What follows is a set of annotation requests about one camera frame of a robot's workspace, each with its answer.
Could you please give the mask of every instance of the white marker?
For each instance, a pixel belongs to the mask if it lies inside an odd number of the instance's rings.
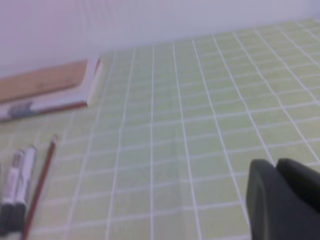
[[[29,198],[30,180],[36,160],[37,149],[29,147],[24,152],[23,167],[20,172],[18,187],[11,215],[11,232],[22,232],[25,227],[25,216]]]
[[[11,231],[10,219],[14,210],[18,181],[23,163],[24,151],[18,149],[13,156],[4,187],[0,214],[0,236],[5,236]]]

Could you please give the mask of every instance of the green cutting mat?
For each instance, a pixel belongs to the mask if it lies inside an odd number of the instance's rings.
[[[319,37],[307,19],[109,53],[92,107],[1,125],[2,155],[34,142],[39,166],[62,138],[30,239],[249,240],[250,160],[320,169]]]

